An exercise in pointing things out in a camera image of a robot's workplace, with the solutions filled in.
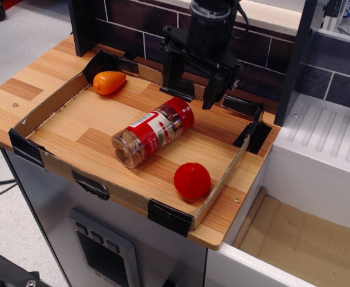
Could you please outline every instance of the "jar label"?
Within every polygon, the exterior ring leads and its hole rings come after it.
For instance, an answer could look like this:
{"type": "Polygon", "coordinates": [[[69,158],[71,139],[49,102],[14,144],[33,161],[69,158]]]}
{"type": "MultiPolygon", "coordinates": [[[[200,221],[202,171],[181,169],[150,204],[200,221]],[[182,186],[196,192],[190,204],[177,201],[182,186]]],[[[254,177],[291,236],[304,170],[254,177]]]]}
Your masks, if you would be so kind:
{"type": "Polygon", "coordinates": [[[167,118],[153,111],[127,127],[137,135],[144,146],[146,157],[175,139],[175,132],[167,118]]]}

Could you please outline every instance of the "wood grain surface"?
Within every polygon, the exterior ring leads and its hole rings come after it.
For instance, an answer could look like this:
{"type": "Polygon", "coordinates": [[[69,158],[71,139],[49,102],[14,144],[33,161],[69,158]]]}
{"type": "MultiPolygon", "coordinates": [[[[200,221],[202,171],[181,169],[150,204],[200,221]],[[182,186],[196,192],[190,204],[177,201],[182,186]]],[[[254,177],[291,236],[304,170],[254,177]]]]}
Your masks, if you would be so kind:
{"type": "MultiPolygon", "coordinates": [[[[97,46],[77,57],[70,36],[2,85],[0,146],[12,150],[9,129],[81,72],[100,48],[112,50],[97,46]]],[[[219,106],[204,111],[202,102],[194,100],[190,103],[195,114],[194,126],[136,169],[127,169],[115,156],[111,137],[171,98],[159,88],[133,76],[127,76],[125,85],[109,97],[98,95],[89,86],[38,127],[29,139],[80,170],[192,213],[208,195],[194,201],[183,200],[173,185],[176,169],[187,162],[204,165],[212,178],[212,190],[239,151],[232,142],[250,121],[219,106]]],[[[201,225],[189,232],[189,239],[215,250],[223,242],[279,132],[279,127],[272,125],[273,114],[266,112],[264,121],[273,129],[260,152],[244,154],[201,225]]]]}

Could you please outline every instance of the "red jar lid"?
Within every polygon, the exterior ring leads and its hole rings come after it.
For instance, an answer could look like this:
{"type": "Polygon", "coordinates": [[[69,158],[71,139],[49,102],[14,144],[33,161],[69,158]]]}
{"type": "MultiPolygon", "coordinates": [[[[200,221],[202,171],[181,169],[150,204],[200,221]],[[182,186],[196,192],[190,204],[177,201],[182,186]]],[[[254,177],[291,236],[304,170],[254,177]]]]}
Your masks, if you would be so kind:
{"type": "Polygon", "coordinates": [[[191,110],[191,107],[188,106],[187,102],[179,97],[173,97],[171,100],[165,103],[173,107],[176,112],[179,114],[182,124],[184,126],[184,131],[193,127],[194,124],[194,115],[191,110]]]}

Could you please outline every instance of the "toy tomato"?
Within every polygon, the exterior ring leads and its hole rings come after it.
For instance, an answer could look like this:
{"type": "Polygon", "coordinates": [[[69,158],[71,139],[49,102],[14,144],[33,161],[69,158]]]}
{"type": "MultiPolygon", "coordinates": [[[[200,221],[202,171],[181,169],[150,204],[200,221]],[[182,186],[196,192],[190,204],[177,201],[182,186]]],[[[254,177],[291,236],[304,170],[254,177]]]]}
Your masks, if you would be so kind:
{"type": "Polygon", "coordinates": [[[98,73],[93,79],[93,87],[101,95],[111,94],[123,85],[127,76],[122,72],[106,71],[98,73]]]}
{"type": "Polygon", "coordinates": [[[209,191],[211,177],[199,163],[186,163],[175,172],[175,187],[186,199],[196,199],[209,191]]]}

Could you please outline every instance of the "gray floor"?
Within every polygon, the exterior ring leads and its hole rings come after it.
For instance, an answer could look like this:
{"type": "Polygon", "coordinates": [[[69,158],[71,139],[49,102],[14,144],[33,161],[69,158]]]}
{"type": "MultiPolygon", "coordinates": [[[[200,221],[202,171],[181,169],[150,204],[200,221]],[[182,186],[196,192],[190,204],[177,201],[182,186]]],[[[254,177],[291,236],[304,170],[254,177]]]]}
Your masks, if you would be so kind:
{"type": "MultiPolygon", "coordinates": [[[[72,30],[66,0],[22,0],[6,15],[0,22],[0,85],[72,30]]],[[[0,180],[12,177],[0,152],[0,180]]],[[[39,271],[53,287],[67,286],[17,187],[0,196],[0,254],[27,271],[39,271]]]]}

